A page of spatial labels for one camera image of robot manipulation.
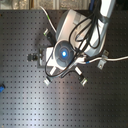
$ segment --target cable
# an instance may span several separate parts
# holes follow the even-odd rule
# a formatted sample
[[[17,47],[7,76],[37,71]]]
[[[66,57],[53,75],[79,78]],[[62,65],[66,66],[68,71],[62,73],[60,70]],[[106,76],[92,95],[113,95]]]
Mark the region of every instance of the cable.
[[[79,24],[77,24],[77,25],[74,27],[74,29],[71,31],[71,33],[70,33],[70,36],[69,36],[69,43],[71,43],[71,36],[72,36],[73,32],[75,31],[75,29],[76,29],[80,24],[82,24],[83,22],[85,22],[85,21],[88,20],[89,18],[92,18],[92,17],[93,17],[93,18],[92,18],[92,21],[91,21],[92,25],[91,25],[91,27],[89,28],[89,30],[88,30],[88,32],[86,33],[86,35],[84,36],[84,38],[83,38],[82,40],[77,40],[77,38],[80,36],[80,34],[90,26],[90,22],[89,22],[89,24],[87,24],[87,26],[85,26],[85,27],[76,35],[76,38],[75,38],[75,41],[76,41],[76,42],[80,42],[80,41],[81,41],[81,44],[80,44],[81,46],[82,46],[84,40],[85,40],[85,39],[87,40],[87,43],[85,44],[85,46],[84,46],[82,52],[85,51],[85,49],[88,47],[88,45],[90,45],[90,47],[93,48],[93,49],[98,48],[99,45],[100,45],[100,32],[99,32],[99,27],[98,27],[98,17],[96,17],[96,15],[95,15],[95,12],[96,12],[96,11],[99,11],[100,6],[101,6],[101,0],[97,0],[97,4],[96,4],[96,8],[95,8],[94,12],[93,12],[89,17],[85,18],[85,19],[82,20]],[[90,44],[90,40],[91,40],[91,37],[92,37],[92,35],[93,35],[95,26],[97,26],[99,41],[98,41],[97,46],[96,46],[96,47],[93,47],[93,46]]]
[[[90,61],[87,61],[87,62],[80,62],[81,64],[88,64],[88,63],[92,63],[92,62],[95,62],[95,61],[97,61],[97,60],[101,60],[102,59],[102,57],[98,57],[98,58],[95,58],[95,59],[93,59],[93,60],[90,60]],[[121,57],[121,58],[117,58],[117,59],[105,59],[106,61],[120,61],[120,60],[126,60],[126,59],[128,59],[128,56],[126,56],[126,57]]]
[[[128,56],[122,57],[122,58],[117,58],[117,59],[106,59],[107,61],[120,61],[120,60],[126,60],[128,59]]]
[[[41,9],[44,11],[44,13],[46,14],[46,16],[47,16],[47,18],[48,18],[48,21],[49,21],[49,23],[50,23],[50,25],[51,25],[51,27],[53,28],[54,32],[56,33],[56,29],[54,28],[54,26],[53,26],[53,24],[52,24],[52,22],[51,22],[51,20],[50,20],[50,18],[49,18],[48,13],[46,12],[46,10],[45,10],[42,6],[40,6],[40,8],[41,8]]]

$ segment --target white robot link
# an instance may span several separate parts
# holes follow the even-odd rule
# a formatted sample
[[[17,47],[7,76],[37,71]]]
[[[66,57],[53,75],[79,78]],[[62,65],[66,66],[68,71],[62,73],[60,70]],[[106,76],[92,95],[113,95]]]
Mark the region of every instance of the white robot link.
[[[115,0],[96,0],[94,11],[88,17],[74,10],[62,15],[56,30],[57,43],[46,50],[46,85],[53,78],[63,78],[73,71],[73,67],[81,84],[85,85],[87,80],[77,64],[85,64],[87,56],[93,57],[101,52],[114,5]],[[47,72],[48,66],[53,67],[50,73]]]

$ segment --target perforated metal table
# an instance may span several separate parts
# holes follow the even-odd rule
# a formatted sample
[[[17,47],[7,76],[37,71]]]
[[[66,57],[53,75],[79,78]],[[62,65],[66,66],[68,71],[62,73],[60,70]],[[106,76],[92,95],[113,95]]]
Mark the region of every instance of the perforated metal table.
[[[48,11],[53,24],[62,11]],[[0,128],[128,128],[128,60],[80,66],[88,83],[75,74],[46,87],[44,69],[27,54],[48,46],[43,11],[0,11]],[[104,49],[109,58],[128,55],[128,12],[112,15]]]

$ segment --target mechanical part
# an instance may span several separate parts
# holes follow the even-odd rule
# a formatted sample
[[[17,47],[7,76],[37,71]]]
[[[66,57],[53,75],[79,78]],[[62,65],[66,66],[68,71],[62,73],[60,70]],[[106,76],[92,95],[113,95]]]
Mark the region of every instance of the mechanical part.
[[[87,79],[83,76],[82,72],[80,71],[80,69],[78,67],[75,68],[76,72],[79,74],[79,81],[82,84],[82,86],[85,86],[85,84],[87,83]]]
[[[103,55],[102,55],[102,59],[99,61],[99,64],[97,66],[100,70],[103,69],[104,64],[107,62],[108,55],[109,55],[109,52],[104,50]]]
[[[71,45],[67,41],[60,41],[54,49],[53,58],[56,61],[57,67],[65,68],[71,62],[74,56]]]
[[[54,47],[56,44],[56,40],[51,32],[49,32],[48,29],[45,30],[44,35],[47,37],[47,40],[51,43],[51,45]]]
[[[36,53],[28,54],[27,61],[37,61],[38,55]]]
[[[48,86],[50,83],[52,83],[52,79],[47,76],[44,83]]]
[[[63,14],[56,31],[57,43],[53,48],[47,49],[48,53],[46,52],[45,73],[48,78],[62,78],[77,63],[87,63],[84,55],[92,57],[101,52],[114,5],[115,0],[97,0],[95,10],[89,17],[73,10]],[[62,71],[51,75],[47,73],[47,66],[57,67]],[[84,86],[87,80],[82,72],[79,75],[79,80]]]

